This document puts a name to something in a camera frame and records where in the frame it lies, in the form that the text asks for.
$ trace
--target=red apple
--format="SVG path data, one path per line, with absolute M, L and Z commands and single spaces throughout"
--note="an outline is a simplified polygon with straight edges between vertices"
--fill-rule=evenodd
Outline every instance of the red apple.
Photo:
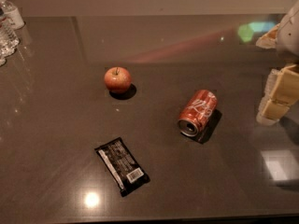
M 113 93 L 125 93 L 131 86 L 132 79 L 130 73 L 122 67 L 112 67 L 108 69 L 104 76 L 107 89 Z

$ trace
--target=soda can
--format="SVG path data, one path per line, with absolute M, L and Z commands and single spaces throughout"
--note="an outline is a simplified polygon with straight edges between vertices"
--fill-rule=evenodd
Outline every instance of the soda can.
M 203 131 L 217 105 L 217 98 L 207 90 L 199 90 L 179 114 L 178 126 L 182 133 L 194 137 Z

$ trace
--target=bottle label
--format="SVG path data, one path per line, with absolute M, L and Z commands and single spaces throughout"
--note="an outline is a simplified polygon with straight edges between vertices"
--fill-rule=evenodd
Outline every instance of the bottle label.
M 19 29 L 23 27 L 24 21 L 22 20 L 21 14 L 17 8 L 12 11 L 6 12 L 6 15 L 12 29 Z

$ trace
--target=plastic bottle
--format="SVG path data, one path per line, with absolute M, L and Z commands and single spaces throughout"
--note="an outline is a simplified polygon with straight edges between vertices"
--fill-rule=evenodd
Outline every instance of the plastic bottle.
M 12 29 L 17 30 L 23 27 L 25 23 L 21 17 L 21 14 L 17 6 L 15 6 L 12 2 L 8 0 L 0 0 L 0 7 L 7 15 Z
M 11 28 L 7 16 L 0 8 L 0 51 L 1 55 L 7 57 L 15 52 L 15 48 L 20 43 L 16 33 Z

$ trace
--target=table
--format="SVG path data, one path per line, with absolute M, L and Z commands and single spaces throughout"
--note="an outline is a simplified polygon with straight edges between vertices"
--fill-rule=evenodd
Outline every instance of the table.
M 285 65 L 255 41 L 281 15 L 24 19 L 0 67 L 2 223 L 299 214 L 299 107 L 272 127 L 255 120 L 270 70 Z M 130 71 L 131 99 L 107 91 L 112 66 Z M 177 126 L 201 89 L 222 113 L 204 144 Z M 150 177 L 126 197 L 94 151 L 117 137 Z

